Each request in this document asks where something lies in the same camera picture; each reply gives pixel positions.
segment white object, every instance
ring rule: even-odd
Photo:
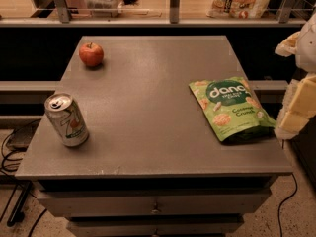
[[[94,17],[115,17],[121,0],[85,0]]]
[[[276,136],[291,139],[316,115],[316,14],[300,32],[279,44],[276,54],[285,57],[294,54],[296,66],[308,72],[300,82],[292,80],[276,119]]]
[[[300,31],[295,58],[297,67],[307,72],[316,72],[316,14]]]

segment red apple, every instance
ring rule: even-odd
[[[79,57],[87,66],[95,67],[102,62],[104,53],[98,44],[90,42],[80,46]]]

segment drawer handle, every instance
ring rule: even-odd
[[[151,214],[159,214],[161,212],[160,209],[158,209],[157,202],[154,204],[154,208],[151,210]]]
[[[155,230],[155,233],[154,233],[153,235],[151,235],[151,237],[160,237],[160,236],[157,234],[157,232],[158,232],[158,229]]]

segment white container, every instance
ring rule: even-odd
[[[122,0],[85,0],[94,17],[115,17]]]

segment snack bag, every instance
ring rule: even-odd
[[[270,0],[211,0],[206,12],[212,18],[261,18]]]
[[[276,126],[255,100],[243,77],[189,84],[220,141],[246,140],[268,134]]]

